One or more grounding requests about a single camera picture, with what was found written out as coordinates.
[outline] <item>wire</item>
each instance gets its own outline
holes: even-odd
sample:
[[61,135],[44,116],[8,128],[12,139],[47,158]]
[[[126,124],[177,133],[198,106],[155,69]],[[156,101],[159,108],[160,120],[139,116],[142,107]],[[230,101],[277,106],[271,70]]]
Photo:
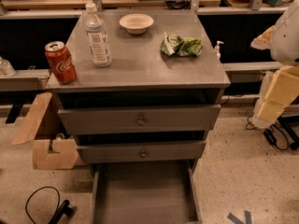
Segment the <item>wire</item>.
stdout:
[[250,118],[252,118],[253,115],[247,117],[247,125],[246,125],[246,129],[249,130],[249,131],[252,131],[252,130],[256,130],[257,128],[253,125],[253,123],[250,121]]
[[43,188],[40,188],[40,189],[36,190],[34,193],[32,193],[32,194],[30,195],[30,197],[28,198],[28,200],[27,200],[27,202],[26,202],[26,205],[25,205],[25,211],[26,211],[27,216],[28,216],[28,217],[31,219],[31,221],[32,221],[33,223],[35,223],[35,224],[36,224],[36,222],[35,222],[35,221],[32,219],[32,217],[30,216],[27,207],[28,207],[28,203],[29,203],[29,201],[31,200],[31,198],[32,198],[37,192],[41,191],[42,189],[54,189],[54,190],[57,192],[58,202],[57,202],[57,207],[56,207],[55,212],[56,212],[56,211],[58,210],[58,208],[59,208],[60,194],[59,194],[59,191],[58,191],[55,187],[46,186],[46,187],[43,187]]
[[179,10],[179,9],[189,9],[190,0],[181,0],[181,1],[165,1],[168,9],[170,10]]
[[[251,122],[251,120],[250,120],[250,118],[252,118],[253,117],[253,115],[251,115],[251,116],[248,116],[247,117],[247,124],[246,124],[246,129],[247,130],[256,130],[257,129],[257,127],[255,127],[254,126],[254,124]],[[286,144],[287,144],[287,146],[286,147],[279,147],[278,146],[278,144],[277,144],[277,140],[275,140],[275,142],[271,142],[270,144],[272,145],[272,146],[274,146],[275,148],[277,148],[278,150],[281,150],[281,151],[285,151],[285,150],[287,150],[288,148],[289,148],[289,146],[290,146],[290,142],[289,142],[289,139],[288,139],[288,137],[287,137],[287,135],[282,131],[282,130],[280,130],[280,128],[278,127],[278,126],[276,126],[275,124],[272,124],[268,129],[266,129],[268,132],[271,132],[272,133],[272,135],[274,136],[274,132],[275,132],[275,129],[276,130],[278,130],[283,136],[284,136],[284,138],[285,138],[285,140],[286,140]]]
[[274,133],[273,127],[276,128],[284,136],[284,138],[286,140],[286,143],[287,143],[287,146],[285,148],[278,147],[277,144],[274,144],[274,147],[277,148],[278,150],[281,150],[281,151],[287,150],[290,146],[290,142],[289,142],[289,139],[288,139],[287,135],[283,131],[281,131],[280,128],[278,126],[276,126],[275,124],[272,124],[271,127],[272,127],[272,133]]
[[226,105],[230,101],[230,95],[227,95],[226,101],[222,102],[221,105]]

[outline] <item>drawer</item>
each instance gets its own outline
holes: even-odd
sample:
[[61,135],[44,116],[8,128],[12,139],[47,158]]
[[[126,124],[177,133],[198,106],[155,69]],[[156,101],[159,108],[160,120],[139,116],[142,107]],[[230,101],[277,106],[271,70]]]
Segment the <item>drawer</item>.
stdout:
[[213,105],[220,89],[144,89],[140,91],[58,92],[63,109],[162,105]]
[[211,130],[219,105],[60,109],[69,134]]
[[202,157],[205,145],[205,141],[131,143],[78,146],[77,151],[84,163],[193,160]]
[[98,164],[91,222],[202,223],[187,161]]

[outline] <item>gray drawer cabinet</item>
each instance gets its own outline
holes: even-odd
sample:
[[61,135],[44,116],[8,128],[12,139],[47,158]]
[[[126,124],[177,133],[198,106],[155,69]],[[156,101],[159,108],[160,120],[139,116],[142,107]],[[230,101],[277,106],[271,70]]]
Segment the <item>gray drawer cabinet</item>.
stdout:
[[[80,157],[95,167],[91,223],[200,224],[192,173],[230,82],[191,11],[142,12],[154,19],[143,35],[119,26],[132,10],[100,14],[113,57],[104,69],[92,63],[83,14],[66,44],[78,78],[60,85],[51,76],[47,89]],[[201,55],[166,57],[164,32],[201,37]]]

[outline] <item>open drawer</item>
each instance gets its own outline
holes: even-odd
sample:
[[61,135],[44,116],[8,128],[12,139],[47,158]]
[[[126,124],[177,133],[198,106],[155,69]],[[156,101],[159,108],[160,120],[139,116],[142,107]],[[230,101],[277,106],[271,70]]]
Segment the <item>open drawer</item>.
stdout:
[[91,223],[202,223],[189,162],[97,164]]
[[85,163],[200,159],[206,141],[177,141],[77,146]]
[[71,134],[143,133],[213,129],[219,105],[143,106],[59,110]]

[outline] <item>tape mark on floor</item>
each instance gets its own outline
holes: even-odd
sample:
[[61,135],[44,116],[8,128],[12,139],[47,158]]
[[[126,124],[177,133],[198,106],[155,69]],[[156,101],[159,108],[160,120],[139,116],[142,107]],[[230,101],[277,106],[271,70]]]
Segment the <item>tape mark on floor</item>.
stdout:
[[234,224],[252,224],[251,220],[251,213],[249,211],[244,211],[244,216],[245,216],[245,223],[241,221],[239,218],[237,218],[235,215],[230,213],[227,218],[229,218],[231,221],[234,222]]

